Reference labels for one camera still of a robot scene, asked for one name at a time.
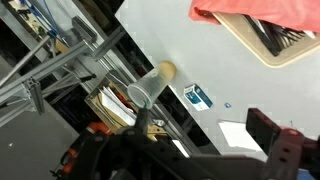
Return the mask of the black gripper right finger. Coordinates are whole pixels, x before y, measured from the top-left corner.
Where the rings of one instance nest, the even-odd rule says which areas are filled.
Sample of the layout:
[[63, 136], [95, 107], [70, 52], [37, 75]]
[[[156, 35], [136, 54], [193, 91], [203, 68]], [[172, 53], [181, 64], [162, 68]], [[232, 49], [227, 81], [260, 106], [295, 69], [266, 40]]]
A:
[[320, 179], [320, 139], [280, 127], [257, 108], [247, 112], [246, 131], [268, 156], [261, 180], [297, 180], [300, 169]]

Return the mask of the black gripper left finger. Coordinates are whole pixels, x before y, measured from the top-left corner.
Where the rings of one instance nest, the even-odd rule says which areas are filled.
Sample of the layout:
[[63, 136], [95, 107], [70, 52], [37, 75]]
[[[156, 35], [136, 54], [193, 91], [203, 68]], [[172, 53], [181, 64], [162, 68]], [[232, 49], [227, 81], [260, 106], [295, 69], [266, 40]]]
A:
[[147, 180], [147, 163], [131, 143], [145, 135], [146, 130], [137, 127], [115, 134], [85, 130], [50, 173], [56, 180]]

